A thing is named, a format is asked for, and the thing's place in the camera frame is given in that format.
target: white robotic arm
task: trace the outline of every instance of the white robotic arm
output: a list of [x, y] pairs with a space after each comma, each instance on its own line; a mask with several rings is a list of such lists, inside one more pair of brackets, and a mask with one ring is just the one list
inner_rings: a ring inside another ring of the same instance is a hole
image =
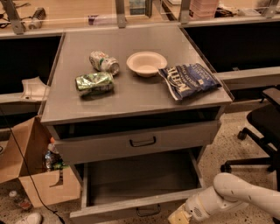
[[218, 212], [234, 212], [248, 204], [280, 220], [280, 192], [251, 185], [223, 172], [214, 178], [213, 186], [190, 197], [168, 221], [171, 224], [188, 224], [191, 219], [203, 221]]

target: cabinet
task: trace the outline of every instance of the cabinet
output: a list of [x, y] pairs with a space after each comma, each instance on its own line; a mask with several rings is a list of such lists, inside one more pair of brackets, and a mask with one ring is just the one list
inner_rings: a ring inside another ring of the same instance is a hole
[[[81, 99], [74, 78], [93, 72], [88, 56], [116, 57], [114, 91]], [[176, 24], [66, 33], [41, 122], [68, 164], [84, 164], [83, 198], [75, 223], [100, 223], [175, 209], [203, 188], [197, 162], [221, 126], [232, 99], [220, 87], [174, 101], [159, 76], [132, 73], [126, 59], [153, 51], [168, 66], [200, 63]]]

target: bowl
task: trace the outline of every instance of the bowl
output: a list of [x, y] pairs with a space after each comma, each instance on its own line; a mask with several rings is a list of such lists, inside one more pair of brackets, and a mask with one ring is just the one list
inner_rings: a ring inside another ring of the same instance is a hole
[[142, 77], [151, 77], [158, 73], [158, 69], [166, 68], [167, 60], [156, 52], [137, 52], [127, 59], [129, 69]]

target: office chair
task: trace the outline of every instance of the office chair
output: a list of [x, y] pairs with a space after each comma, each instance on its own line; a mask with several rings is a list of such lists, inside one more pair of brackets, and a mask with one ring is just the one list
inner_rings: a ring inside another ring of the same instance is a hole
[[250, 129], [244, 128], [238, 138], [244, 140], [250, 136], [269, 156], [260, 158], [228, 160], [220, 167], [222, 172], [231, 172], [232, 165], [269, 165], [268, 172], [276, 171], [277, 190], [280, 192], [280, 90], [271, 87], [262, 91], [262, 101], [270, 104], [254, 109], [247, 120], [263, 137], [258, 137]]

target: speckled floor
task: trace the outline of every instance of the speckled floor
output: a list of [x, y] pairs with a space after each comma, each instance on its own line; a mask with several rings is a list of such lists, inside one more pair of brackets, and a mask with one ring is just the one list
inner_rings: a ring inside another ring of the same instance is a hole
[[[221, 128], [213, 144], [206, 147], [205, 153], [199, 162], [199, 168], [206, 182], [206, 186], [213, 183], [214, 176], [220, 173], [220, 166], [227, 159], [235, 158], [255, 158], [263, 156], [263, 152], [248, 137], [244, 141], [237, 139], [237, 134], [244, 126], [250, 126], [246, 121], [246, 115], [255, 107], [259, 107], [258, 101], [246, 103], [235, 103], [227, 108], [227, 113], [221, 118]], [[233, 174], [248, 181], [251, 184], [276, 189], [275, 173], [267, 173], [265, 166], [257, 168], [244, 168], [240, 166], [233, 169]], [[9, 200], [8, 192], [10, 189], [18, 189], [20, 184], [15, 180], [0, 185], [0, 221], [7, 224], [14, 224], [18, 219], [28, 213], [21, 212]], [[78, 210], [81, 201], [79, 199], [50, 206], [52, 210], [57, 210], [58, 214], [64, 219], [65, 223], [72, 224], [69, 220], [69, 213]], [[33, 208], [31, 212], [39, 212], [43, 215], [43, 224], [60, 223], [58, 218], [45, 208]], [[114, 220], [106, 224], [168, 224], [167, 217], [170, 213], [160, 213], [149, 218], [133, 218], [126, 220]], [[270, 224], [273, 223], [271, 217], [255, 206], [248, 206], [246, 209], [235, 213], [219, 213], [201, 222], [203, 224]]]

